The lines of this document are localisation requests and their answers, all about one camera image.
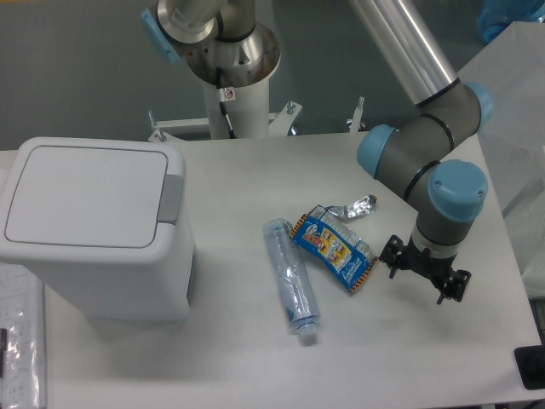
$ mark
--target metal bracket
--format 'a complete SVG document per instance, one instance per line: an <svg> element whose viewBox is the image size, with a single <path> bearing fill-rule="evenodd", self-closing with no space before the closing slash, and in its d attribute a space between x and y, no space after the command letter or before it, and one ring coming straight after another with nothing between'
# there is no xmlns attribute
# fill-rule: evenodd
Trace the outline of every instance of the metal bracket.
<svg viewBox="0 0 545 409"><path fill-rule="evenodd" d="M365 97L360 96L358 100L358 105L356 106L356 109L354 109L352 119L347 119L348 132L350 132L351 134L355 134L356 132L362 132L363 130L365 130L366 124L362 119L364 114L364 102Z"/></svg>
<svg viewBox="0 0 545 409"><path fill-rule="evenodd" d="M302 106L290 101L281 112L269 114L269 136L298 135L299 132L294 126L294 121L301 112ZM198 134L208 132L210 129L208 118L178 119L175 121L155 121L152 111L149 111L152 134L149 137L151 142L166 142L172 139L179 139L175 135Z"/></svg>

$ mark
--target white table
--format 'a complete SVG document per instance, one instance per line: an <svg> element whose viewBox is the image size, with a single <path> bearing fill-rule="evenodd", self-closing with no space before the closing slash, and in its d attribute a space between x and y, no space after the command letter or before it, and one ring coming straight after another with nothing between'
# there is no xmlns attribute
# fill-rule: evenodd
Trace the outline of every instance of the white table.
<svg viewBox="0 0 545 409"><path fill-rule="evenodd" d="M473 273L461 303L438 306L429 281L390 280L382 264L350 297L306 254L319 342L302 348L289 334L263 223L374 193L376 213L350 227L377 254L392 233L410 236L416 213L358 166L360 139L176 142L198 246L192 312L183 324L89 320L47 289L49 407L394 409L545 397L524 389L514 361L513 349L540 341L492 186L455 262ZM451 156L485 170L475 137Z"/></svg>

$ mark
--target metal pole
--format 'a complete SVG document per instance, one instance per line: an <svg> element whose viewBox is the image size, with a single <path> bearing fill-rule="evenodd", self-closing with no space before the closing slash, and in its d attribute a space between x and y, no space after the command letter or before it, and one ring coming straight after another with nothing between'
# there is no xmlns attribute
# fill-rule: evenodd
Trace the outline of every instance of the metal pole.
<svg viewBox="0 0 545 409"><path fill-rule="evenodd" d="M159 0L158 20L174 40L203 41L214 29L214 18L226 0Z"/></svg>
<svg viewBox="0 0 545 409"><path fill-rule="evenodd" d="M218 36L222 41L241 41L255 27L255 0L230 0L221 9L223 30Z"/></svg>
<svg viewBox="0 0 545 409"><path fill-rule="evenodd" d="M457 78L410 0L350 0L416 105Z"/></svg>

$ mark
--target plastic bottle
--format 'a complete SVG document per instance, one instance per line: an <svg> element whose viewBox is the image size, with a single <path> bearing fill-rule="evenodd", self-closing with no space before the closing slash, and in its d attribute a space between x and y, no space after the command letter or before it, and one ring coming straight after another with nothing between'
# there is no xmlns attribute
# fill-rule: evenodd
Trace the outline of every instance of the plastic bottle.
<svg viewBox="0 0 545 409"><path fill-rule="evenodd" d="M543 22L545 0L484 0L477 19L479 35L487 43L513 21Z"/></svg>
<svg viewBox="0 0 545 409"><path fill-rule="evenodd" d="M316 342L320 312L299 246L290 238L291 229L284 219L272 220L263 226L263 237L290 326L304 345L310 345Z"/></svg>

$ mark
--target crumpled foil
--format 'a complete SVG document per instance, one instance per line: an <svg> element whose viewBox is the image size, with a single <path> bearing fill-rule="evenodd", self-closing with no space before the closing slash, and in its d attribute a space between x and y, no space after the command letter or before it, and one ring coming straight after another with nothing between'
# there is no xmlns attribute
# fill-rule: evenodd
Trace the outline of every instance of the crumpled foil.
<svg viewBox="0 0 545 409"><path fill-rule="evenodd" d="M353 204L348 204L346 206L329 206L325 209L337 219L347 221L357 217L366 217L375 211L375 207L376 196L368 194Z"/></svg>

